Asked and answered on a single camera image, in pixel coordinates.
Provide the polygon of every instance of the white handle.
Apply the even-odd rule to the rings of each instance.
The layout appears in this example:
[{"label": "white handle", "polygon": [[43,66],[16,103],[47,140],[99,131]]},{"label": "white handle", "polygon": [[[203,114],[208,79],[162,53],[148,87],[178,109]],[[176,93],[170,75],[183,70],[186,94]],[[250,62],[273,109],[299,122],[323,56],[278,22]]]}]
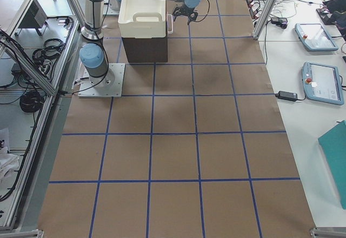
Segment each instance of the white handle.
[{"label": "white handle", "polygon": [[173,15],[167,14],[167,23],[168,21],[171,21],[171,30],[167,31],[167,34],[172,34],[173,33]]},{"label": "white handle", "polygon": [[158,12],[137,12],[132,16],[132,19],[134,22],[139,22],[137,21],[139,17],[157,17],[158,21],[162,22],[162,16]]}]

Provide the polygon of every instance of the brown tile floor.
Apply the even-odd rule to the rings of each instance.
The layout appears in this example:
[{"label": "brown tile floor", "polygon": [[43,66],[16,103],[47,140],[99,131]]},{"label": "brown tile floor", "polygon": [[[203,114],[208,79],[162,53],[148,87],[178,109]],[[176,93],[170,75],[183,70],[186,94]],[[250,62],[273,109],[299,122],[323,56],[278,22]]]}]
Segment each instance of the brown tile floor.
[{"label": "brown tile floor", "polygon": [[[245,0],[210,3],[202,23],[177,19],[167,64],[127,65],[123,97],[72,98],[38,224],[47,237],[310,237]],[[105,23],[110,61],[127,62],[116,18]]]}]

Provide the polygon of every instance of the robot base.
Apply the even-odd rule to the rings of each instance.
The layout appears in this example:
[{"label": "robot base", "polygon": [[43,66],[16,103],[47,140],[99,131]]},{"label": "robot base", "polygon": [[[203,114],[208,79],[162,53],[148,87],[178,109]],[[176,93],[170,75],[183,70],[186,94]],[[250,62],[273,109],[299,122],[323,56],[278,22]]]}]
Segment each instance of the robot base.
[{"label": "robot base", "polygon": [[[123,80],[125,72],[125,63],[109,63],[109,70],[115,75],[115,80],[105,86],[98,88],[93,87],[90,81],[82,81],[81,88],[79,90],[87,89],[78,93],[79,97],[121,97],[123,89]],[[83,77],[89,77],[87,70],[85,70]]]}]

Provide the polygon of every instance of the tablet device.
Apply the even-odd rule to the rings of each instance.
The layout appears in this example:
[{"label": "tablet device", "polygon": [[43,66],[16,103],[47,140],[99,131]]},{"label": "tablet device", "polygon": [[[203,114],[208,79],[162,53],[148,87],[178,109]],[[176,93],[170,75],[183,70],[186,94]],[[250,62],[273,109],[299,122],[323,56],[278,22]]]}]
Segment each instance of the tablet device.
[{"label": "tablet device", "polygon": [[337,67],[305,62],[302,73],[304,92],[308,99],[338,105],[344,104]]},{"label": "tablet device", "polygon": [[295,30],[309,51],[336,51],[338,46],[321,23],[297,23]]}]

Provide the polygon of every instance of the light blue tablet frame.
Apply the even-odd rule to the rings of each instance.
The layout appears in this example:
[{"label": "light blue tablet frame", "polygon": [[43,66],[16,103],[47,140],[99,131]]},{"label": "light blue tablet frame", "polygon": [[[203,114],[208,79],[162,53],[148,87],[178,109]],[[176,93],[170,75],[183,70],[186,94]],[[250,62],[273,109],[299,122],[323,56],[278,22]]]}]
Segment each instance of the light blue tablet frame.
[{"label": "light blue tablet frame", "polygon": [[[334,70],[334,77],[335,77],[334,79],[337,82],[336,90],[337,90],[338,100],[332,100],[332,99],[314,96],[312,85],[306,84],[306,82],[305,82],[305,80],[307,78],[312,78],[311,65],[328,67],[328,68],[332,68]],[[313,63],[313,62],[305,62],[303,69],[302,69],[302,75],[303,75],[304,92],[305,92],[305,95],[308,99],[316,100],[316,101],[320,101],[320,102],[325,102],[325,103],[330,103],[330,104],[338,104],[338,105],[344,104],[344,97],[343,97],[342,88],[341,88],[341,79],[340,79],[339,71],[338,71],[337,67],[319,64],[319,63]]]},{"label": "light blue tablet frame", "polygon": [[[303,29],[302,29],[302,25],[320,25],[323,28],[324,33],[327,36],[327,39],[333,45],[333,47],[330,47],[330,48],[314,48],[313,46],[308,44],[307,43],[307,39],[303,38],[305,33],[304,33]],[[299,39],[302,41],[304,46],[309,51],[336,51],[336,50],[339,49],[339,47],[336,45],[336,43],[333,40],[333,38],[330,36],[330,34],[327,32],[327,30],[325,29],[325,27],[321,23],[297,23],[295,25],[295,30],[296,30],[296,33],[298,34]]]}]

